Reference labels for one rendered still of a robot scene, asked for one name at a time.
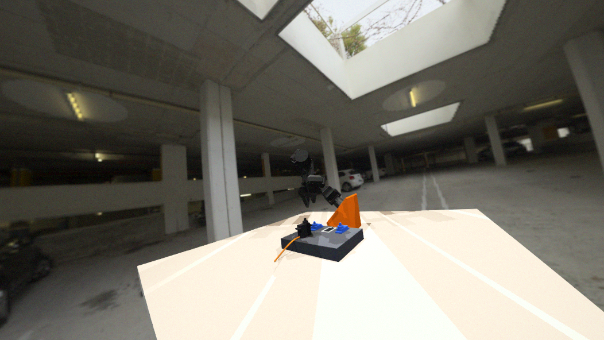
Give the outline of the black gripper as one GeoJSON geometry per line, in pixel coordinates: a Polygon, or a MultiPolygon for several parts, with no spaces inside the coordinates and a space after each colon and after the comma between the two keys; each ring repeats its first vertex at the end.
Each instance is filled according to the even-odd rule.
{"type": "Polygon", "coordinates": [[[315,175],[316,172],[314,169],[303,169],[302,170],[302,186],[298,190],[298,194],[302,198],[306,208],[309,207],[309,197],[312,200],[312,203],[316,202],[316,195],[318,188],[321,186],[323,182],[323,178],[320,175],[315,175]]]}

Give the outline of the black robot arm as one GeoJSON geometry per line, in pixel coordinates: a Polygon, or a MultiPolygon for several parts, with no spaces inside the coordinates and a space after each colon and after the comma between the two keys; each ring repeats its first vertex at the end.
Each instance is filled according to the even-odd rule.
{"type": "MultiPolygon", "coordinates": [[[[291,162],[291,167],[302,174],[303,169],[314,169],[313,160],[311,160],[308,152],[306,150],[296,150],[295,153],[290,157],[289,161],[291,162]]],[[[341,198],[341,193],[330,186],[326,186],[326,178],[323,178],[323,182],[319,189],[322,191],[322,195],[324,199],[331,205],[335,207],[339,207],[343,200],[341,198]],[[329,202],[330,201],[330,202],[329,202]]]]}

